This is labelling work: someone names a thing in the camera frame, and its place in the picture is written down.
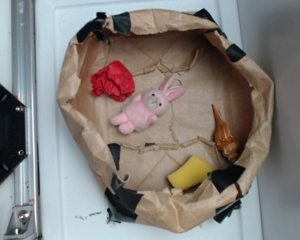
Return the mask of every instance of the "brown paper bag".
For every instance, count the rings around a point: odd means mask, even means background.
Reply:
[[[134,95],[180,71],[186,93],[155,124],[121,134],[110,118],[131,98],[116,102],[91,93],[92,75],[113,60],[133,74]],[[273,98],[270,78],[204,9],[194,15],[160,9],[109,18],[98,13],[71,39],[57,93],[114,219],[176,233],[213,216],[221,222],[238,207],[269,151]],[[216,149],[212,104],[242,146],[234,164]],[[191,155],[210,163],[210,179],[187,191],[172,188],[167,175]]]

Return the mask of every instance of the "brown seashell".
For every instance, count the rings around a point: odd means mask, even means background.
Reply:
[[[214,133],[216,148],[219,151],[222,151],[223,156],[225,156],[231,163],[234,163],[239,157],[238,152],[240,150],[240,144],[231,134],[229,126],[222,119],[217,106],[212,104],[212,108],[216,123],[216,130]]]

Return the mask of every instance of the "yellow sponge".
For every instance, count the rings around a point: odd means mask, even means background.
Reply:
[[[192,155],[182,167],[168,175],[168,180],[175,189],[186,190],[202,183],[212,171],[205,159]]]

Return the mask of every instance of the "plush rabbit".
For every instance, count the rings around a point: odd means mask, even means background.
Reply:
[[[170,75],[159,89],[150,89],[142,95],[135,95],[121,113],[111,118],[111,124],[119,126],[121,133],[130,134],[133,131],[140,132],[156,122],[158,116],[168,110],[169,102],[186,92],[183,86],[169,88],[175,77],[174,74]]]

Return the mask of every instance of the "red crumpled object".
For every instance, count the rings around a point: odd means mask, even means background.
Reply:
[[[135,91],[135,81],[131,72],[118,60],[110,62],[95,73],[91,82],[93,95],[99,97],[105,93],[118,102],[123,102]]]

